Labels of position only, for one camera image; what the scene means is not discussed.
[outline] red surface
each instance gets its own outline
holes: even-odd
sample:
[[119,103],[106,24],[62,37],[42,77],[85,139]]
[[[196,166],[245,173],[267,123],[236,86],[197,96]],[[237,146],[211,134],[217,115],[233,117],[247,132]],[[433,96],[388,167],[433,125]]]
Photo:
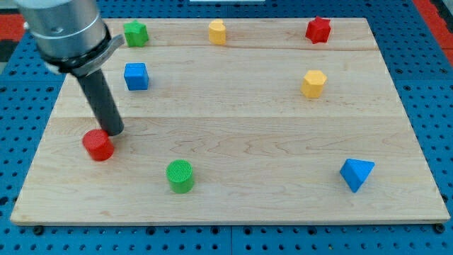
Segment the red surface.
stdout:
[[430,0],[413,0],[431,33],[444,50],[450,64],[453,64],[453,35],[448,31],[445,20],[439,16],[437,7]]
[[104,130],[88,131],[82,139],[86,151],[91,158],[96,161],[104,161],[110,158],[115,148],[112,142],[108,139],[108,134]]
[[313,44],[327,43],[328,36],[331,33],[330,22],[331,20],[317,16],[309,22],[305,37],[310,39]]
[[0,15],[0,40],[21,40],[25,20],[20,14],[2,14]]

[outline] yellow block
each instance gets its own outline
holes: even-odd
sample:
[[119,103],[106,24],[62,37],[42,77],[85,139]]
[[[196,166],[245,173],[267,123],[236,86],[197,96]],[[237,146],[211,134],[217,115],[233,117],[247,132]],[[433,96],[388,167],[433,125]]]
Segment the yellow block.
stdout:
[[222,19],[213,20],[210,23],[210,42],[216,45],[224,45],[227,41],[227,29]]
[[307,98],[318,98],[323,92],[327,76],[319,70],[309,70],[305,76],[300,91]]

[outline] wooden board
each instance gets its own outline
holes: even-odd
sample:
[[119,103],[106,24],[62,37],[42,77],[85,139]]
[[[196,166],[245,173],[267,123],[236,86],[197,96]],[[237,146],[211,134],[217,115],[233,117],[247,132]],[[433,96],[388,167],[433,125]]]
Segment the wooden board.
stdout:
[[[309,19],[141,20],[150,42],[121,47],[103,70],[124,118],[115,153],[91,161],[97,124],[67,77],[16,202],[18,225],[350,225],[444,222],[440,197],[365,19],[336,18],[327,44]],[[110,20],[112,34],[126,20]],[[146,62],[148,91],[127,91],[126,62]],[[328,83],[300,93],[309,69]],[[352,193],[347,158],[372,160]],[[187,159],[195,186],[172,193],[165,168]]]

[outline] red cylinder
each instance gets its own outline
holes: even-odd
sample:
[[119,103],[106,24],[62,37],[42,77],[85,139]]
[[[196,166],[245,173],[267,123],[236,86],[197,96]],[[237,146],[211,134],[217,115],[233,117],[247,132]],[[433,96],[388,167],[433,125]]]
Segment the red cylinder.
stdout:
[[112,142],[108,139],[108,134],[104,130],[88,131],[82,139],[86,151],[91,158],[96,161],[104,161],[110,158],[115,148]]

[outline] green block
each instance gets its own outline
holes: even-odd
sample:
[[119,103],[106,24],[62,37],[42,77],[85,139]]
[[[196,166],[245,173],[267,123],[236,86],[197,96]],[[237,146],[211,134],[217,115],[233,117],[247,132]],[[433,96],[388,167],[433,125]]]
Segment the green block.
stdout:
[[167,166],[167,179],[175,193],[186,193],[193,187],[192,166],[183,159],[171,162]]
[[125,23],[123,27],[125,29],[127,46],[143,47],[149,40],[147,27],[143,23],[133,21],[131,23]]

